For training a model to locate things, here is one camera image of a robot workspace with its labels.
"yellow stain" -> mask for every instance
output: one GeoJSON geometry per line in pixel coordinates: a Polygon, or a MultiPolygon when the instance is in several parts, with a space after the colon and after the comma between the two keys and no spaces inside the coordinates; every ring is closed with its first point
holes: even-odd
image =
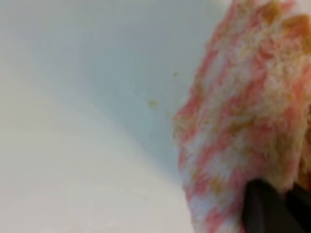
{"type": "Polygon", "coordinates": [[[311,54],[311,36],[306,36],[301,39],[302,50],[305,54],[311,54]]]}
{"type": "Polygon", "coordinates": [[[310,19],[308,15],[298,15],[288,18],[282,22],[286,32],[296,36],[308,37],[311,35],[310,19]]]}
{"type": "Polygon", "coordinates": [[[262,7],[262,17],[268,24],[272,24],[280,16],[281,6],[277,1],[272,0],[262,7]]]}
{"type": "Polygon", "coordinates": [[[229,127],[229,132],[231,134],[238,133],[239,131],[252,127],[255,123],[255,119],[252,118],[247,122],[242,122],[242,123],[237,123],[237,122],[232,122],[230,127],[229,127]]]}
{"type": "Polygon", "coordinates": [[[152,108],[157,108],[160,104],[156,100],[149,100],[148,105],[152,108]]]}
{"type": "Polygon", "coordinates": [[[209,183],[209,188],[216,194],[219,195],[224,190],[224,184],[220,178],[216,177],[212,179],[209,183]]]}
{"type": "Polygon", "coordinates": [[[191,170],[190,173],[191,173],[191,182],[196,181],[200,174],[198,170],[191,170]]]}

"white surface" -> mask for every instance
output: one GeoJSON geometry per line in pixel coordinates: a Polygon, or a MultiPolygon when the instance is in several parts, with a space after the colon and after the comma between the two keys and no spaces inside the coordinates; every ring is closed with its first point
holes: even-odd
{"type": "Polygon", "coordinates": [[[192,231],[170,117],[222,7],[0,1],[0,232],[192,231]]]}

